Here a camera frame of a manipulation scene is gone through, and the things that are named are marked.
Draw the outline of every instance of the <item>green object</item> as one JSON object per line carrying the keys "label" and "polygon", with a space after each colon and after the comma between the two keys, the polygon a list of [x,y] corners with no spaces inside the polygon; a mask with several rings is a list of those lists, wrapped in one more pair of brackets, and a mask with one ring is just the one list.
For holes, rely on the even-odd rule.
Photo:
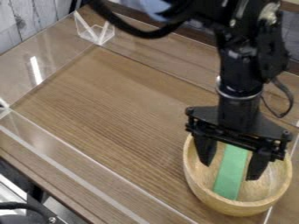
{"label": "green object", "polygon": [[236,200],[238,196],[246,160],[248,151],[228,144],[213,183],[213,192],[229,200]]}

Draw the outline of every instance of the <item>wooden table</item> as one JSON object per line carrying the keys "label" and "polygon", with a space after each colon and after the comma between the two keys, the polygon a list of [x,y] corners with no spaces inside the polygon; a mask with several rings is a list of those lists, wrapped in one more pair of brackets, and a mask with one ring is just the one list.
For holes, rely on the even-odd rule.
{"label": "wooden table", "polygon": [[[89,22],[99,23],[87,9],[82,15]],[[70,38],[59,34],[67,29]],[[268,223],[294,223],[294,157],[293,183],[268,217],[261,213],[233,218],[213,212],[186,186],[182,111],[190,105],[217,103],[210,89],[218,64],[214,48],[177,35],[143,41],[119,31],[103,47],[81,41],[67,17],[2,56],[1,61],[9,64],[17,53],[37,53],[37,45],[35,55],[42,57],[46,46],[50,64],[58,71],[13,104],[11,110],[18,114],[11,112],[0,121],[14,131],[0,132],[0,157],[91,223],[248,224],[264,223],[268,217]],[[73,53],[75,59],[58,69],[61,60],[70,58],[70,46],[82,53]],[[5,63],[0,65],[9,73]],[[21,64],[17,61],[10,69],[21,71]],[[294,87],[297,79],[289,73],[284,80]],[[27,92],[26,88],[18,90],[19,95]],[[272,88],[266,97],[277,107],[284,103]],[[296,118],[294,106],[290,116],[278,122],[294,136]],[[22,141],[14,141],[17,135]]]}

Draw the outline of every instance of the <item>black cable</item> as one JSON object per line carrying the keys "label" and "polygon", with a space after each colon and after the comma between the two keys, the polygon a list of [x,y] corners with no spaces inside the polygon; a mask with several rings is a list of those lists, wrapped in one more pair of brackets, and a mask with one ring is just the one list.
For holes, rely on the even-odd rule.
{"label": "black cable", "polygon": [[281,92],[284,93],[285,97],[286,97],[286,100],[289,102],[289,105],[288,105],[288,109],[284,113],[281,114],[277,114],[270,108],[269,106],[266,105],[266,101],[264,99],[264,97],[261,96],[261,101],[262,103],[265,104],[265,108],[268,109],[268,111],[272,113],[272,115],[277,118],[282,118],[285,117],[285,115],[289,113],[293,105],[294,105],[294,97],[293,97],[293,94],[290,93],[289,89],[286,88],[286,86],[284,85],[282,82],[280,82],[280,80],[277,78],[273,78],[272,79],[272,83],[274,84],[274,86],[281,90]]}
{"label": "black cable", "polygon": [[166,24],[162,28],[154,31],[141,31],[125,22],[102,4],[101,0],[90,1],[91,10],[121,31],[126,32],[131,36],[142,39],[158,39],[172,33],[182,24]]}
{"label": "black cable", "polygon": [[0,203],[0,210],[14,210],[14,209],[25,209],[34,211],[42,217],[43,223],[46,224],[49,223],[47,215],[38,207],[17,202]]}

